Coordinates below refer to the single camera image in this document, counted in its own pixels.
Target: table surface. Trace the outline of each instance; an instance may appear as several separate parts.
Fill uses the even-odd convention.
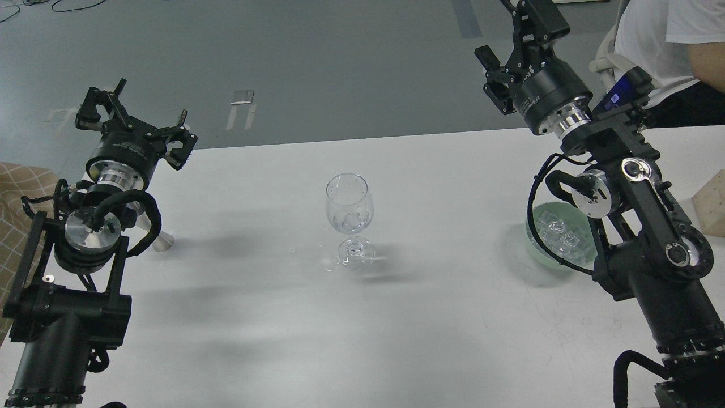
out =
[[[645,132],[678,199],[723,168],[724,133]],[[82,406],[611,407],[617,356],[660,357],[636,301],[526,252],[532,177],[558,148],[511,129],[200,150],[180,172],[159,163],[149,191],[176,241],[127,260],[125,343],[87,375]],[[345,236],[326,219],[325,185],[343,172],[368,180],[376,208],[361,234],[376,260],[362,271],[337,264]],[[703,284],[723,311],[725,240],[710,243]],[[0,348],[1,389],[22,347]],[[630,407],[656,406],[658,379],[630,377]]]

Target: glass base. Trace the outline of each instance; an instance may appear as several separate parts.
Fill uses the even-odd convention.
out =
[[[343,266],[361,269],[373,262],[375,248],[363,237],[350,237],[337,248],[337,256]]]

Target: wine glass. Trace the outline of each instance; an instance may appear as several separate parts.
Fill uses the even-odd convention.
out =
[[[373,196],[368,183],[354,173],[339,174],[327,183],[327,219],[343,234],[356,235],[373,220]],[[337,249],[340,263],[364,268],[375,258],[375,248],[363,237],[347,238]]]

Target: wire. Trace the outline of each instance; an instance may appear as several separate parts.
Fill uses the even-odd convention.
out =
[[[20,14],[20,6],[15,4],[15,2],[12,2],[12,6],[3,6],[3,9],[6,9],[8,7],[17,7],[17,10],[15,10],[14,13],[12,13],[10,16],[5,17],[4,19],[0,20],[0,23],[5,23],[7,20],[10,20],[11,18],[15,17],[16,15]]]
[[[629,368],[630,363],[635,363],[640,367],[645,368],[652,374],[662,377],[663,380],[667,380],[671,377],[670,370],[668,370],[665,366],[652,361],[646,356],[632,350],[623,352],[619,355],[617,361],[614,362],[613,398],[615,408],[627,407],[627,396],[629,395],[629,387],[627,386],[627,368]]]
[[[50,6],[51,10],[53,10],[56,13],[77,12],[78,10],[92,9],[95,6],[98,6],[99,4],[103,4],[106,2],[106,0],[101,0],[98,3],[92,4],[91,6],[78,7],[77,9],[56,10],[55,5],[60,3],[61,1],[64,1],[64,0],[56,0],[53,4],[51,4],[51,6]]]
[[[554,167],[556,167],[556,165],[559,164],[562,160],[566,160],[569,163],[576,164],[578,166],[584,166],[586,164],[589,164],[589,162],[581,162],[581,161],[576,161],[576,160],[570,159],[560,153],[554,153],[553,155],[549,156],[549,158],[546,159],[546,161],[542,165],[541,169],[539,170],[539,173],[536,175],[536,177],[534,177],[534,183],[531,185],[531,191],[529,193],[529,202],[526,204],[526,221],[529,224],[529,229],[531,230],[531,236],[534,237],[534,241],[536,241],[537,245],[542,250],[544,250],[544,252],[548,256],[551,256],[559,264],[562,264],[568,268],[574,269],[575,271],[583,272],[583,273],[591,276],[594,273],[594,271],[590,271],[588,269],[582,268],[579,265],[572,264],[571,262],[565,260],[564,258],[555,254],[552,250],[550,250],[549,247],[547,247],[546,244],[544,244],[544,241],[539,236],[539,232],[537,231],[536,224],[534,223],[534,199],[537,196],[537,191],[539,190],[539,186],[544,181],[544,178],[546,177],[546,175],[549,172],[551,172],[551,170],[553,170]]]
[[[134,201],[142,204],[144,207],[144,210],[151,221],[151,228],[149,229],[149,232],[136,243],[136,246],[128,251],[128,257],[137,256],[144,252],[161,233],[161,213],[159,213],[156,200],[154,200],[148,192],[132,189],[111,195],[98,204],[94,210],[93,220],[89,225],[93,229],[100,228],[104,223],[104,217],[106,214],[111,212],[113,208],[119,205],[132,203]]]
[[[96,283],[93,281],[90,274],[78,275],[78,279],[80,279],[88,292],[98,292],[98,289],[96,289]]]
[[[26,216],[29,216],[30,218],[36,216],[36,213],[33,211],[33,207],[31,206],[31,204],[39,204],[50,200],[53,200],[52,195],[47,195],[40,198],[29,198],[27,195],[23,195],[22,197],[20,197],[20,202],[22,203],[22,211],[25,213]]]

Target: person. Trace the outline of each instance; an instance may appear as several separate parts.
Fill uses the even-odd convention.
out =
[[[725,124],[725,0],[631,0],[614,44],[660,83],[655,127]]]

